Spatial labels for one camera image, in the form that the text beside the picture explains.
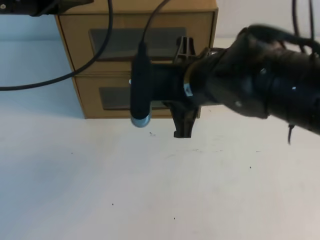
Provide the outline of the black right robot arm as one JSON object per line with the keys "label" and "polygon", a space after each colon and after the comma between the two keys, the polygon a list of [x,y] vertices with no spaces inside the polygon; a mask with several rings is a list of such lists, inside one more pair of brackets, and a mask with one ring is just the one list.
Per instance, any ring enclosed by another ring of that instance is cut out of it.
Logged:
{"label": "black right robot arm", "polygon": [[184,63],[152,65],[152,98],[190,110],[224,105],[251,118],[279,118],[320,132],[320,45],[263,25],[244,28],[228,48]]}

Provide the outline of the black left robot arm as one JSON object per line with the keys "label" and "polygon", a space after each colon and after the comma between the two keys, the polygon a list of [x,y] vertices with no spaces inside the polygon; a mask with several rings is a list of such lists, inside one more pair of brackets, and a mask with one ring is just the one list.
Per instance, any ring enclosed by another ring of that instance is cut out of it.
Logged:
{"label": "black left robot arm", "polygon": [[67,10],[93,3],[93,0],[0,0],[1,15],[59,15]]}

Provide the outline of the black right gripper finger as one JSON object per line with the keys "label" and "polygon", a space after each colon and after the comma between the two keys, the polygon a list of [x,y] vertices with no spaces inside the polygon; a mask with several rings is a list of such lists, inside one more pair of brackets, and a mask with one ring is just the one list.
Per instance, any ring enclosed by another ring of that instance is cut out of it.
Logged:
{"label": "black right gripper finger", "polygon": [[196,58],[194,40],[189,36],[181,36],[176,41],[176,53],[173,57],[173,64],[182,64],[190,62]]}
{"label": "black right gripper finger", "polygon": [[193,126],[199,115],[199,107],[194,107],[176,101],[164,101],[169,108],[175,125],[175,138],[191,138]]}

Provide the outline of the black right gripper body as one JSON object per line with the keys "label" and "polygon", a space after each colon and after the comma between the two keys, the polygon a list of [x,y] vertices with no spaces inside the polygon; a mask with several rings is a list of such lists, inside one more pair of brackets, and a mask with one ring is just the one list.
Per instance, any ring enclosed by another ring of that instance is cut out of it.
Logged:
{"label": "black right gripper body", "polygon": [[149,67],[149,101],[180,105],[220,105],[225,91],[215,79],[224,48],[206,48],[198,55],[178,54],[173,63]]}

